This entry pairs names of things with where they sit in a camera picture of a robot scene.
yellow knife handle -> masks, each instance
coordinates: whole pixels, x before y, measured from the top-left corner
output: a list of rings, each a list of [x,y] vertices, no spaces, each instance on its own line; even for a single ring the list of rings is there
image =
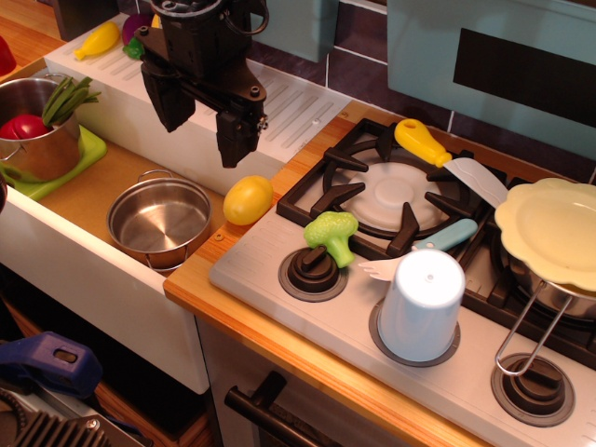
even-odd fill
[[[428,128],[417,119],[403,119],[395,127],[395,140],[405,150],[437,168],[452,159],[443,145],[435,140]]]

toy broccoli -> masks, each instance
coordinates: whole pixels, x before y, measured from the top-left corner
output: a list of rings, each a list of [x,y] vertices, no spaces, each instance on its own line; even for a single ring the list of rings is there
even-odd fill
[[[358,220],[350,212],[322,212],[305,228],[306,244],[311,249],[324,245],[327,252],[343,268],[354,261],[347,240],[358,230]]]

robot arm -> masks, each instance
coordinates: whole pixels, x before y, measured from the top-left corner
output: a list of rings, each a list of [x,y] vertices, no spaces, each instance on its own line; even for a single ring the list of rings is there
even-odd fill
[[[195,100],[217,112],[217,143],[225,168],[254,151],[266,129],[266,92],[246,64],[251,36],[266,26],[265,0],[152,0],[162,28],[135,36],[145,54],[142,77],[168,132],[195,112]],[[263,17],[251,29],[251,14]]]

stainless steel pot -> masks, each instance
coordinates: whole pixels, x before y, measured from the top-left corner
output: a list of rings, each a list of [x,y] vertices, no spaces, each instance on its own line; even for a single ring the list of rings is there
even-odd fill
[[[142,180],[162,172],[167,178]],[[107,215],[110,235],[129,256],[167,272],[180,266],[210,234],[211,204],[196,184],[166,170],[145,172],[122,193]]]
[[[509,268],[513,276],[528,296],[534,295],[540,287],[542,278],[534,273],[523,261],[511,255],[508,258]],[[569,317],[596,319],[596,292],[593,291],[582,291],[574,286],[547,282],[546,287],[540,291],[536,300],[555,312],[559,312],[567,304],[564,315]]]
[[[58,84],[50,79],[15,79],[0,86],[0,126],[18,115],[41,116]],[[81,159],[75,115],[50,133],[27,140],[0,138],[0,164],[8,176],[28,183],[48,182],[72,170]]]
[[[508,258],[511,271],[520,282],[520,285],[528,292],[529,300],[513,324],[507,338],[497,351],[494,362],[497,368],[505,375],[520,376],[530,369],[532,362],[538,355],[538,351],[547,341],[563,315],[576,318],[593,318],[596,311],[596,291],[584,291],[570,284],[557,284],[546,281],[534,273],[523,261],[512,255],[509,255]],[[519,368],[516,367],[515,371],[508,370],[502,363],[503,354],[528,311],[536,301],[555,310],[556,315],[525,362]]]

white cup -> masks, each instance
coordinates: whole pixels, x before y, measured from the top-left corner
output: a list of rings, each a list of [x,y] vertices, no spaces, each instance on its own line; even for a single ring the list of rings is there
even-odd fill
[[[466,278],[449,254],[412,251],[401,260],[383,301],[378,330],[386,347],[401,359],[437,359],[450,347]]]

